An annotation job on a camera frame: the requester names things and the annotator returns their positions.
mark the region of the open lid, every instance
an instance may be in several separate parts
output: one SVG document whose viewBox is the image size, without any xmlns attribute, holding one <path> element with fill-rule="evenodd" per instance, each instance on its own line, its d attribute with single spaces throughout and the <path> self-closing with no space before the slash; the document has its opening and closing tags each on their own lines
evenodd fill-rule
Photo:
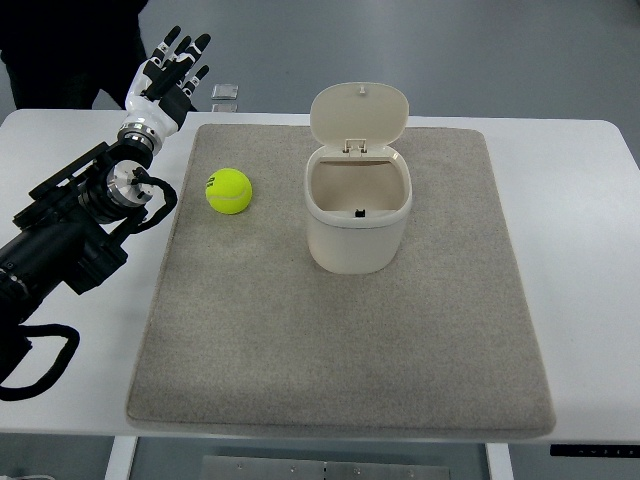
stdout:
<svg viewBox="0 0 640 480">
<path fill-rule="evenodd" d="M 353 82 L 329 87 L 311 105 L 311 132 L 320 143 L 344 147 L 345 140 L 388 145 L 409 118 L 402 92 L 382 83 Z"/>
</svg>

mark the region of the yellow tennis ball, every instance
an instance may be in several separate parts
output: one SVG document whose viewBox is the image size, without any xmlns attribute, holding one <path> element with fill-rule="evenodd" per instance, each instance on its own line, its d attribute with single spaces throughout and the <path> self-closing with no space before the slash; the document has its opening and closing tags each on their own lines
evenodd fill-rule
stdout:
<svg viewBox="0 0 640 480">
<path fill-rule="evenodd" d="M 233 215 L 247 208 L 253 189 L 247 176 L 240 170 L 222 168 L 207 180 L 205 194 L 214 210 Z"/>
</svg>

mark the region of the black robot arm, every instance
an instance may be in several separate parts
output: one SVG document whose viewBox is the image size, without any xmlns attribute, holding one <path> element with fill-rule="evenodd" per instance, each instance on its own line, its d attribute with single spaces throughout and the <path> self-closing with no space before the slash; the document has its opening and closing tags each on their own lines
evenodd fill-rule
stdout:
<svg viewBox="0 0 640 480">
<path fill-rule="evenodd" d="M 128 116 L 112 145 L 101 143 L 29 192 L 33 203 L 14 223 L 21 233 L 0 248 L 0 400 L 30 398 L 62 375 L 79 344 L 79 334 L 64 325 L 23 323 L 60 283 L 77 294 L 101 285 L 127 261 L 124 240 L 157 225 L 176 206 L 177 195 L 147 172 L 166 137 L 182 126 L 191 95 L 206 74 L 188 71 L 209 42 L 189 37 L 166 56 L 179 35 L 175 27 L 140 66 L 127 96 Z M 146 219 L 154 187 L 164 205 Z M 111 232 L 102 225 L 119 222 Z M 30 337 L 67 339 L 51 369 L 35 384 L 1 384 L 31 349 Z"/>
</svg>

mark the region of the person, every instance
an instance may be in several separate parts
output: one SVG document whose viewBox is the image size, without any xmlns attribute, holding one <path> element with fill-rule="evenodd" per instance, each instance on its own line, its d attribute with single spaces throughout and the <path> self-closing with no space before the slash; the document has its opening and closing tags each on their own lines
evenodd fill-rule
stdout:
<svg viewBox="0 0 640 480">
<path fill-rule="evenodd" d="M 147 1 L 3 2 L 0 58 L 16 108 L 90 109 L 100 90 L 124 108 L 147 59 L 138 22 Z"/>
</svg>

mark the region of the white trash bin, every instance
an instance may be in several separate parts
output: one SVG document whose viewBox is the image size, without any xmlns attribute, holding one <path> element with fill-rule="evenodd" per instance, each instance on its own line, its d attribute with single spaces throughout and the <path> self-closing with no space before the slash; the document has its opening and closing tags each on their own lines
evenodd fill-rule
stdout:
<svg viewBox="0 0 640 480">
<path fill-rule="evenodd" d="M 411 210 L 409 169 L 389 147 L 400 137 L 409 103 L 380 83 L 343 83 L 311 105 L 311 132 L 324 146 L 304 177 L 307 241 L 333 273 L 372 273 L 395 256 Z"/>
</svg>

